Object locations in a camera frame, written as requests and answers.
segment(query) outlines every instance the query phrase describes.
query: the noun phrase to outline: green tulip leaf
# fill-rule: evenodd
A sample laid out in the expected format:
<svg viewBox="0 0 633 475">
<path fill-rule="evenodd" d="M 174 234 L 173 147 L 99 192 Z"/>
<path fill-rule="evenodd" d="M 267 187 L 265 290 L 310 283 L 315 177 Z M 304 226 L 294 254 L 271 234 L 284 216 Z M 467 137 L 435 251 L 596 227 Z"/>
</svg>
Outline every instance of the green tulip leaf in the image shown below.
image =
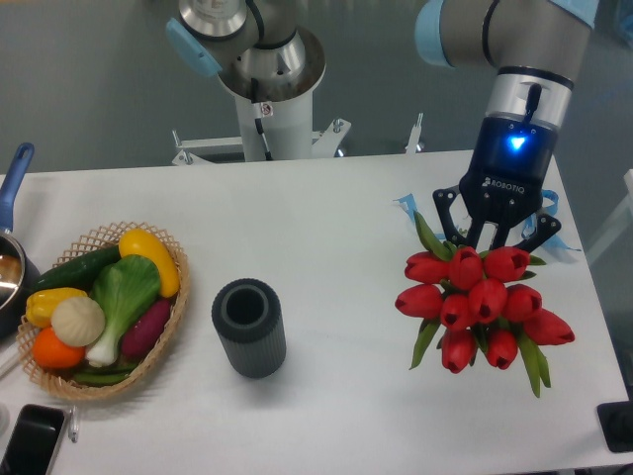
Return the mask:
<svg viewBox="0 0 633 475">
<path fill-rule="evenodd" d="M 504 317 L 501 317 L 501 316 L 497 317 L 496 322 L 497 322 L 498 327 L 500 329 L 508 330 L 509 332 L 512 331 L 512 327 L 510 325 L 510 322 L 508 320 L 506 320 Z"/>
<path fill-rule="evenodd" d="M 439 285 L 442 287 L 442 289 L 444 289 L 444 292 L 446 293 L 446 295 L 464 293 L 463 290 L 460 290 L 457 287 L 455 287 L 453 284 L 451 284 L 451 281 L 448 279 L 440 280 Z"/>
<path fill-rule="evenodd" d="M 457 246 L 454 243 L 452 243 L 450 240 L 446 240 L 443 244 L 444 244 L 444 247 L 450 250 L 451 259 L 452 259 L 453 256 L 455 255 L 455 252 L 457 252 Z"/>
<path fill-rule="evenodd" d="M 525 364 L 525 370 L 527 371 L 527 377 L 530 380 L 530 386 L 532 392 L 537 398 L 541 397 L 541 372 L 538 363 L 538 353 L 536 344 L 527 337 L 525 332 L 521 332 L 516 339 L 518 348 L 521 351 L 521 357 Z"/>
<path fill-rule="evenodd" d="M 530 263 L 529 263 L 529 265 L 547 265 L 547 262 L 545 262 L 540 257 L 537 257 L 535 255 L 531 255 L 530 254 Z"/>
<path fill-rule="evenodd" d="M 541 380 L 543 381 L 543 386 L 546 388 L 552 387 L 552 381 L 550 380 L 550 365 L 547 363 L 547 358 L 541 351 L 541 348 L 536 345 L 536 356 L 538 357 L 538 369 L 541 374 Z"/>
<path fill-rule="evenodd" d="M 433 337 L 437 333 L 439 326 L 439 319 L 425 319 L 422 322 L 422 325 L 419 327 L 419 333 L 417 334 L 417 341 L 413 347 L 413 360 L 411 362 L 411 368 L 409 369 L 416 368 L 419 366 L 419 363 L 422 362 L 422 357 L 433 341 Z"/>
<path fill-rule="evenodd" d="M 482 324 L 474 324 L 471 326 L 475 343 L 483 354 L 488 352 L 488 340 L 486 339 L 486 328 Z"/>
<path fill-rule="evenodd" d="M 444 247 L 442 242 L 433 233 L 428 226 L 424 217 L 418 212 L 414 212 L 415 215 L 415 228 L 417 229 L 417 235 L 419 241 L 422 243 L 426 250 L 432 252 L 438 259 L 448 262 L 453 257 L 451 251 Z"/>
<path fill-rule="evenodd" d="M 532 277 L 536 277 L 536 273 L 532 272 L 531 270 L 526 270 L 525 272 L 523 272 L 523 275 L 521 275 L 521 278 L 518 280 L 527 280 L 531 279 Z"/>
</svg>

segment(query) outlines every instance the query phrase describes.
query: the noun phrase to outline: robotic arm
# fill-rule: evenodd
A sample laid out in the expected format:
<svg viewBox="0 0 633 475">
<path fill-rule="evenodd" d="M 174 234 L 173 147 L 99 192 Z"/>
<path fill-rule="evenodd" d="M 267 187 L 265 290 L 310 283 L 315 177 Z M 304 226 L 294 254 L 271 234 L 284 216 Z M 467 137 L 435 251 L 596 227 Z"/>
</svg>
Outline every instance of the robotic arm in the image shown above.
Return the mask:
<svg viewBox="0 0 633 475">
<path fill-rule="evenodd" d="M 536 232 L 516 246 L 532 251 L 560 222 L 542 210 L 542 186 L 578 78 L 598 0 L 430 0 L 415 26 L 419 54 L 445 66 L 498 69 L 473 157 L 459 185 L 433 199 L 444 233 L 477 246 L 485 223 L 491 248 L 536 213 Z M 464 237 L 449 208 L 461 194 L 472 224 Z"/>
<path fill-rule="evenodd" d="M 310 156 L 312 91 L 325 59 L 297 26 L 296 0 L 179 0 L 179 12 L 167 37 L 190 68 L 218 75 L 235 98 L 246 161 Z"/>
</svg>

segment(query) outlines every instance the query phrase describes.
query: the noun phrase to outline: toy vegetable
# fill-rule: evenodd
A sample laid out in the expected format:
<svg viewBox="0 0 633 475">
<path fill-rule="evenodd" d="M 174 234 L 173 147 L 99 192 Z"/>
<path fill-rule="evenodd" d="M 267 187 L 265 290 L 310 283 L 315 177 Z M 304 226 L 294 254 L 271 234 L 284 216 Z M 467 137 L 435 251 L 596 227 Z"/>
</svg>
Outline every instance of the toy vegetable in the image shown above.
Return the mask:
<svg viewBox="0 0 633 475">
<path fill-rule="evenodd" d="M 27 299 L 26 317 L 36 327 L 44 329 L 50 325 L 50 317 L 57 305 L 70 297 L 87 297 L 83 290 L 63 287 L 36 292 Z"/>
<path fill-rule="evenodd" d="M 92 250 L 45 272 L 35 283 L 34 289 L 54 289 L 58 287 L 76 287 L 90 290 L 101 270 L 117 262 L 121 256 L 115 245 Z"/>
<path fill-rule="evenodd" d="M 106 325 L 106 316 L 90 297 L 71 297 L 57 306 L 50 324 L 67 345 L 86 346 L 99 337 Z"/>
<path fill-rule="evenodd" d="M 119 240 L 119 253 L 121 257 L 142 255 L 151 260 L 160 274 L 161 297 L 168 299 L 176 295 L 180 288 L 178 268 L 158 237 L 139 228 L 129 230 Z"/>
<path fill-rule="evenodd" d="M 86 348 L 68 346 L 61 341 L 53 329 L 43 329 L 33 343 L 33 360 L 42 368 L 64 369 L 78 365 Z"/>
<path fill-rule="evenodd" d="M 86 353 L 91 366 L 108 366 L 117 360 L 119 340 L 151 306 L 159 289 L 158 269 L 140 255 L 123 257 L 99 274 L 91 297 L 103 309 L 106 327 Z"/>
<path fill-rule="evenodd" d="M 121 341 L 121 354 L 133 361 L 145 358 L 165 330 L 170 315 L 169 301 L 156 301 L 124 335 Z"/>
</svg>

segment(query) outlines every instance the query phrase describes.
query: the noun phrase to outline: black phone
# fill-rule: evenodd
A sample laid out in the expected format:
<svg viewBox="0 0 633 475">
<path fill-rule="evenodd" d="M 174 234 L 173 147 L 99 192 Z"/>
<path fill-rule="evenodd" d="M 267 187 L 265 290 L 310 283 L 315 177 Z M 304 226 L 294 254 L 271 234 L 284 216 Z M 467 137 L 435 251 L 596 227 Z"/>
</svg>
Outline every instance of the black phone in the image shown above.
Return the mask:
<svg viewBox="0 0 633 475">
<path fill-rule="evenodd" d="M 46 475 L 61 442 L 66 412 L 28 404 L 20 411 L 0 475 Z"/>
</svg>

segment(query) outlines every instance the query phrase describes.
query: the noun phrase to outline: blue pot handle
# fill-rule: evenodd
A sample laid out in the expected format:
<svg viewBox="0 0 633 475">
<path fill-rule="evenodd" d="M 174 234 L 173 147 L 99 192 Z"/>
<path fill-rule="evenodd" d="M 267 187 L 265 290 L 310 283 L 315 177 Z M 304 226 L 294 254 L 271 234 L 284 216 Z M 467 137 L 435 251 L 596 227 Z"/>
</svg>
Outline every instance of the blue pot handle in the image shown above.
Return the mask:
<svg viewBox="0 0 633 475">
<path fill-rule="evenodd" d="M 0 230 L 2 231 L 13 230 L 13 204 L 35 151 L 36 148 L 32 143 L 25 142 L 18 146 L 7 176 L 2 182 L 2 187 L 0 187 Z"/>
</svg>

